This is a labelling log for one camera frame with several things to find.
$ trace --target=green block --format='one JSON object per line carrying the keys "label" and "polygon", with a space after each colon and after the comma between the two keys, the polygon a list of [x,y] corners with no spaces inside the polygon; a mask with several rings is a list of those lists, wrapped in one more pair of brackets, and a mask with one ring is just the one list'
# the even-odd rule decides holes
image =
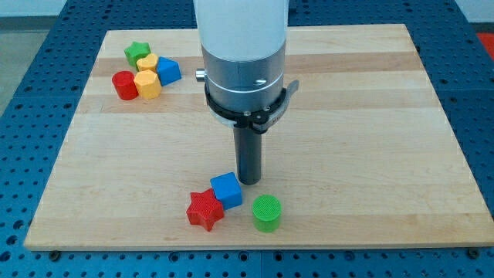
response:
{"label": "green block", "polygon": [[281,203],[272,195],[261,195],[252,204],[254,226],[260,232],[274,232],[281,219]]}
{"label": "green block", "polygon": [[132,45],[127,47],[124,52],[129,65],[137,70],[137,61],[149,55],[151,48],[147,42],[132,42]]}

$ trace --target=blue cube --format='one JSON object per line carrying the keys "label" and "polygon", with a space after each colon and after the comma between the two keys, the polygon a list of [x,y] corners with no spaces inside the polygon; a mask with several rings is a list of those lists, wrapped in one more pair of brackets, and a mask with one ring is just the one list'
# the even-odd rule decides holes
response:
{"label": "blue cube", "polygon": [[242,204],[242,190],[235,174],[230,172],[211,179],[211,186],[216,198],[223,204],[223,209],[231,209]]}
{"label": "blue cube", "polygon": [[182,78],[178,63],[164,57],[158,59],[156,73],[160,78],[161,86],[168,85]]}

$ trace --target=toy block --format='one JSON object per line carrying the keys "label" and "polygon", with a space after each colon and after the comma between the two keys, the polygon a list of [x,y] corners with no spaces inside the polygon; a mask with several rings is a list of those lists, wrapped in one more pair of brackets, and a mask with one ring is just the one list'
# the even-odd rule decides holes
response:
{"label": "toy block", "polygon": [[157,74],[148,69],[137,73],[134,83],[136,84],[139,96],[146,100],[158,97],[161,93],[160,80],[157,78]]}
{"label": "toy block", "polygon": [[242,190],[235,174],[230,172],[211,179],[216,198],[225,210],[242,204]]}
{"label": "toy block", "polygon": [[134,74],[130,71],[125,70],[115,73],[111,78],[111,82],[122,100],[133,100],[139,95],[134,83]]}
{"label": "toy block", "polygon": [[137,68],[139,71],[143,70],[151,70],[156,73],[157,66],[157,55],[154,53],[150,53],[144,58],[141,58],[137,61]]}
{"label": "toy block", "polygon": [[160,57],[157,61],[157,74],[160,77],[160,82],[162,86],[168,85],[174,81],[177,81],[182,78],[180,74],[180,67],[178,63],[166,59],[164,57]]}
{"label": "toy block", "polygon": [[260,232],[274,232],[281,219],[281,203],[272,195],[261,195],[252,204],[254,226]]}
{"label": "toy block", "polygon": [[137,69],[137,61],[149,55],[151,48],[147,42],[132,42],[132,45],[127,47],[124,52],[129,65]]}
{"label": "toy block", "polygon": [[201,225],[208,232],[212,230],[215,222],[225,217],[223,205],[215,198],[212,188],[202,193],[191,193],[187,217],[191,225]]}

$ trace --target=blue pegboard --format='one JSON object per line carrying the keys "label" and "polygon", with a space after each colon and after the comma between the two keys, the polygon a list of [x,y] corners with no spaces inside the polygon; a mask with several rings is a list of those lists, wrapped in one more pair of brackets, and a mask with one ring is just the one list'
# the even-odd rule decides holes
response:
{"label": "blue pegboard", "polygon": [[[494,212],[494,64],[452,0],[298,0],[290,25],[404,23]],[[494,249],[38,253],[22,247],[107,30],[194,28],[187,1],[69,0],[0,120],[0,277],[494,276]]]}

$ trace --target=red star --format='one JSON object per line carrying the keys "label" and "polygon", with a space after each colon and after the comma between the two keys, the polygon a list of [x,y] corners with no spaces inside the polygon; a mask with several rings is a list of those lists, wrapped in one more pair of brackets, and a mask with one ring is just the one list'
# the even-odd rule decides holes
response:
{"label": "red star", "polygon": [[213,188],[202,193],[192,192],[191,200],[187,217],[192,225],[201,225],[209,232],[215,222],[225,216],[223,205],[216,199]]}

